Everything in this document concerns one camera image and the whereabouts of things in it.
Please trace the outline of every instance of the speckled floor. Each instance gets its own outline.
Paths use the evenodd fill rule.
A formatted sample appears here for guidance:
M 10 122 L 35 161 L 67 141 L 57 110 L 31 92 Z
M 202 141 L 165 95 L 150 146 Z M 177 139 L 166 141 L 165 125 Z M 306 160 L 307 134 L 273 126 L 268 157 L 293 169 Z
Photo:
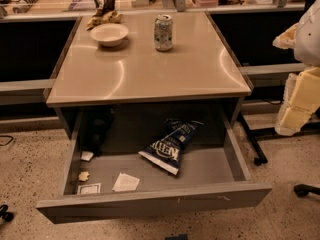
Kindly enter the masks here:
M 251 125 L 272 123 L 273 115 L 250 116 Z M 15 214 L 1 220 L 0 239 L 165 239 L 187 234 L 199 239 L 320 239 L 320 196 L 296 197 L 296 184 L 320 183 L 320 135 L 261 141 L 269 163 L 253 164 L 255 152 L 242 127 L 235 133 L 256 182 L 272 191 L 254 208 L 197 212 L 140 219 L 54 225 L 35 209 L 58 193 L 69 141 L 56 118 L 0 124 L 14 141 L 0 147 L 0 203 Z

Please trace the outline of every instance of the chair wheel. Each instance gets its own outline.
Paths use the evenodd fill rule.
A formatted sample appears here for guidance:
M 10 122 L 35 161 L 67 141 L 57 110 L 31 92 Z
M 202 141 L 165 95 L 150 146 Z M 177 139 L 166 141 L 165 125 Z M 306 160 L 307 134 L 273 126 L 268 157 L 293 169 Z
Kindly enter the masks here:
M 4 204 L 0 206 L 0 214 L 5 213 L 8 210 L 8 205 Z
M 256 165 L 256 166 L 260 166 L 262 164 L 262 161 L 260 158 L 254 158 L 253 160 L 253 163 Z
M 6 214 L 2 216 L 2 219 L 4 219 L 5 221 L 9 222 L 9 221 L 13 220 L 13 217 L 14 217 L 13 213 L 6 212 Z
M 305 185 L 300 184 L 294 187 L 294 192 L 297 197 L 305 197 L 309 194 L 309 191 L 306 189 Z

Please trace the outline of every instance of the desk top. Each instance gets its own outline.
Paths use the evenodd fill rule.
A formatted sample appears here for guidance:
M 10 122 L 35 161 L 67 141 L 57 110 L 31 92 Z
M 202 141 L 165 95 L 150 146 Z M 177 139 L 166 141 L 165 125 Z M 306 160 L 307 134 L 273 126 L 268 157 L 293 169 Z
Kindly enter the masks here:
M 48 97 L 50 107 L 158 102 L 251 93 L 204 12 L 172 12 L 173 48 L 154 48 L 159 13 L 125 14 L 128 37 L 113 48 L 92 40 L 83 17 Z

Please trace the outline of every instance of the black chair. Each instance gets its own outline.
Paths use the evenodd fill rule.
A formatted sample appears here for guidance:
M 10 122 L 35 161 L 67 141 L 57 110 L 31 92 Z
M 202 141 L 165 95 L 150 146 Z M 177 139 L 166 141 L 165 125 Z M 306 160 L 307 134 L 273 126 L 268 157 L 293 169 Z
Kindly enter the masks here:
M 9 222 L 9 221 L 12 221 L 13 219 L 13 213 L 7 212 L 7 210 L 8 210 L 8 205 L 4 204 L 0 206 L 0 217 L 3 220 Z
M 310 185 L 299 184 L 294 187 L 294 192 L 298 197 L 305 197 L 309 193 L 320 195 L 320 188 L 313 187 Z

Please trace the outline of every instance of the open drawer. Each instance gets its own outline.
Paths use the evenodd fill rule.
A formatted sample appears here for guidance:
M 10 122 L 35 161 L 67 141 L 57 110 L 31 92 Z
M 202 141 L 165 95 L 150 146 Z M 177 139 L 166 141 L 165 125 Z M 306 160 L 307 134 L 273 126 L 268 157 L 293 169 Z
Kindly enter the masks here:
M 110 108 L 85 108 L 78 115 L 60 196 L 37 204 L 53 223 L 250 207 L 271 190 L 268 183 L 252 182 L 219 100 L 112 106 L 102 153 L 81 161 L 88 115 Z M 165 135 L 167 118 L 204 123 L 184 151 L 177 176 L 138 154 Z M 82 171 L 90 173 L 84 183 L 78 181 Z M 112 191 L 120 172 L 140 179 L 135 191 Z M 77 194 L 79 185 L 95 183 L 100 193 Z

